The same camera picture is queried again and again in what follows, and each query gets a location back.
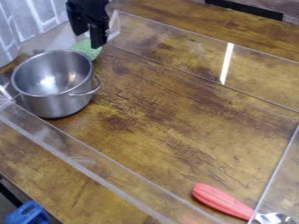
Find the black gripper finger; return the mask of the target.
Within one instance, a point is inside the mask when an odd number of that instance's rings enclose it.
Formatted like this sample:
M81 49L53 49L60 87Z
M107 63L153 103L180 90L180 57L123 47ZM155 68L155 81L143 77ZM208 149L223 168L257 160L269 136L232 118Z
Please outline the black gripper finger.
M75 12L68 12L69 25L76 36L83 34L89 28L81 16Z
M91 48L97 49L108 42L108 24L92 24L89 26Z

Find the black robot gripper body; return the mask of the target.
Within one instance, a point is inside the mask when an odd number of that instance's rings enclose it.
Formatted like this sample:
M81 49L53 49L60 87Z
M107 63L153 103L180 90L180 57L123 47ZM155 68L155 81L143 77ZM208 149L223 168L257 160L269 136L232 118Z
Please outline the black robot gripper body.
M108 24L108 0L67 0L65 5L67 14L69 11L77 13L88 27L91 25Z

